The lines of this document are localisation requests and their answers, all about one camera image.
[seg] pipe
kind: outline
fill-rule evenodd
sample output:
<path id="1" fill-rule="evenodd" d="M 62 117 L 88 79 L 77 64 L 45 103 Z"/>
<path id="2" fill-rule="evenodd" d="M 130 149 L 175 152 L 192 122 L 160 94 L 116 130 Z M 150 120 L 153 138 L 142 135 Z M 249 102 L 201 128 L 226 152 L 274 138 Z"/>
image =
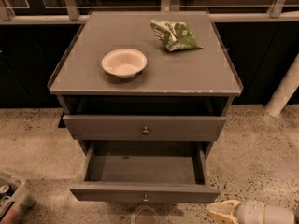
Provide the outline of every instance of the pipe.
<path id="1" fill-rule="evenodd" d="M 265 107 L 271 116 L 278 116 L 299 86 L 299 53 L 293 61 L 286 76 L 281 80 L 277 90 Z"/>

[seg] drawer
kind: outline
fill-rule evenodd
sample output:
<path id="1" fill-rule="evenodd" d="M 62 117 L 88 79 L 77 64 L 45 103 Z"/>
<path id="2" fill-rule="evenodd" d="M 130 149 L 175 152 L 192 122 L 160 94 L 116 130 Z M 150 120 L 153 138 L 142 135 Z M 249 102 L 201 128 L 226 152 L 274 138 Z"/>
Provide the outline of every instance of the drawer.
<path id="1" fill-rule="evenodd" d="M 212 203 L 200 142 L 93 141 L 81 182 L 70 190 L 80 201 Z"/>
<path id="2" fill-rule="evenodd" d="M 65 115 L 78 140 L 216 141 L 225 117 Z"/>

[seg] drawer knob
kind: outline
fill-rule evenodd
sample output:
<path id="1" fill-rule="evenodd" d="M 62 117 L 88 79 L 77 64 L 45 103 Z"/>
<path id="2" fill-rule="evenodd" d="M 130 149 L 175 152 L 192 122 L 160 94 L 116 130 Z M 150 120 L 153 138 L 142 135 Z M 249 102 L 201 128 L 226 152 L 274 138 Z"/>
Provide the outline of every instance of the drawer knob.
<path id="1" fill-rule="evenodd" d="M 144 198 L 143 198 L 143 202 L 144 203 L 147 203 L 149 200 L 148 200 L 148 195 L 147 194 L 145 194 L 144 195 Z"/>
<path id="2" fill-rule="evenodd" d="M 144 127 L 143 130 L 142 130 L 142 134 L 143 135 L 148 135 L 150 134 L 150 131 L 148 130 L 148 127 Z"/>

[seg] white bowl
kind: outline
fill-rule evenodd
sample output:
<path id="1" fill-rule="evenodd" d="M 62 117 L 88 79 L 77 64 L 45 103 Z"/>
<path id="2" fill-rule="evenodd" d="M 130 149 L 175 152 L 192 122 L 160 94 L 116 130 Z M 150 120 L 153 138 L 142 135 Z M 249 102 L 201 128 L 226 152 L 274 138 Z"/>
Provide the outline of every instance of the white bowl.
<path id="1" fill-rule="evenodd" d="M 103 69 L 119 78 L 130 78 L 146 67 L 147 58 L 136 49 L 117 49 L 102 60 Z"/>

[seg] snack bag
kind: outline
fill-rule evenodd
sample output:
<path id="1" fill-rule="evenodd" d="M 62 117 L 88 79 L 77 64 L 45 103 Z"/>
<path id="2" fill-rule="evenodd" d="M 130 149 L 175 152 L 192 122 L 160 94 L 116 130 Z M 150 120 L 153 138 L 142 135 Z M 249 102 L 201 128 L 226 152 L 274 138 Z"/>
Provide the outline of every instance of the snack bag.
<path id="1" fill-rule="evenodd" d="M 185 22 L 151 20 L 150 26 L 168 51 L 202 48 Z"/>

